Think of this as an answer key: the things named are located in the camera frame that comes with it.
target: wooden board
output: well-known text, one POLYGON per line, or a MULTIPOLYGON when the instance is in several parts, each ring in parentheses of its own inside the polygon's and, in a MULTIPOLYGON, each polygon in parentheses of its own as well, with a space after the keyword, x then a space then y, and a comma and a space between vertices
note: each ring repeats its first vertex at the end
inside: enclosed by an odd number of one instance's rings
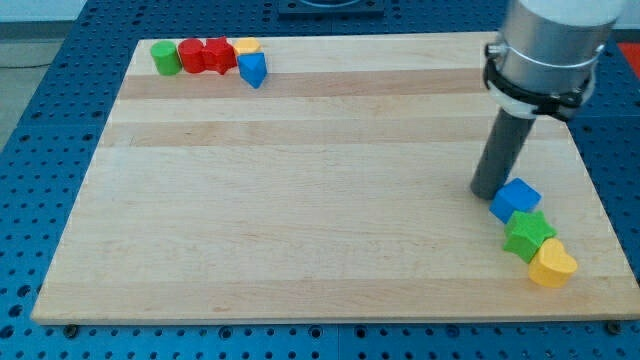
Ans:
POLYGON ((490 33, 264 38, 270 75, 155 74, 141 41, 57 249, 42 324, 637 318, 564 124, 514 169, 580 263, 540 287, 468 190, 490 33))

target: toy block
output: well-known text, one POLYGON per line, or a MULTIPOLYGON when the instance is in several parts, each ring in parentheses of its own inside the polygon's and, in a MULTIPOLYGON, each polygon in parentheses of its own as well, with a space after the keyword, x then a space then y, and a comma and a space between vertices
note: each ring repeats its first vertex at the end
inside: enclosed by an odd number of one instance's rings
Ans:
POLYGON ((578 262, 567 254, 562 242, 550 238, 529 263, 529 278, 536 284, 560 288, 578 270, 578 262))
POLYGON ((185 39, 178 45, 182 66, 188 73, 197 74, 204 71, 204 60, 202 59, 202 41, 199 39, 185 39))
POLYGON ((202 57, 207 70, 217 71, 220 75, 224 75, 227 70, 237 66, 233 46, 229 44, 226 36, 207 39, 202 50, 202 57))
POLYGON ((503 249, 518 255, 526 263, 531 261, 546 239, 556 236, 556 230, 547 224, 542 211, 514 211, 504 233, 507 241, 503 249))
POLYGON ((151 46, 151 57, 160 75, 175 75, 182 70, 176 44, 171 41, 159 41, 151 46))
POLYGON ((541 198, 529 184, 516 178, 498 190, 489 210, 506 224, 514 211, 529 212, 538 205, 541 198))
POLYGON ((240 76, 255 89, 259 88, 267 76, 267 63, 263 53, 238 56, 240 76))
POLYGON ((235 51, 236 56, 253 54, 262 52, 262 45, 260 45, 256 38, 241 38, 233 44, 233 50, 235 51))

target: blue pegboard table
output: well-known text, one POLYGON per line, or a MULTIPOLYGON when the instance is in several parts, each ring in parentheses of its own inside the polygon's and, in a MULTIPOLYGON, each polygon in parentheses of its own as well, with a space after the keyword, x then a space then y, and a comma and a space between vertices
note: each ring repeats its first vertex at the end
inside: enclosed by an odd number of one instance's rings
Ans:
MULTIPOLYGON (((83 326, 67 338, 29 320, 138 39, 489 31, 505 4, 388 0, 383 17, 279 20, 270 0, 89 0, 0 155, 0 360, 639 359, 640 321, 83 326)), ((640 278, 640 84, 615 44, 598 76, 570 130, 640 278)))

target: blue cube block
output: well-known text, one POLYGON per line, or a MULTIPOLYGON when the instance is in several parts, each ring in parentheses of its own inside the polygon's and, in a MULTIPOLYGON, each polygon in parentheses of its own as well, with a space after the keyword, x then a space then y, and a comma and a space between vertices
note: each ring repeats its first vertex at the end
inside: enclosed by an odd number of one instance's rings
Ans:
POLYGON ((267 63, 264 53, 239 55, 237 60, 240 76, 255 89, 259 88, 267 76, 267 63))
POLYGON ((489 210, 506 224, 514 211, 530 212, 541 198, 531 186, 516 178, 498 190, 489 210))

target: green cylinder block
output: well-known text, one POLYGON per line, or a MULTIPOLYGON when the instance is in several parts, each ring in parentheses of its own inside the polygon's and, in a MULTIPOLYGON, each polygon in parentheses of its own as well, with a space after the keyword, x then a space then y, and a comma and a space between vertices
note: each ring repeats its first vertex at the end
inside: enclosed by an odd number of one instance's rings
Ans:
POLYGON ((171 41, 159 41, 151 47, 151 57, 160 75, 175 75, 182 70, 176 44, 171 41))

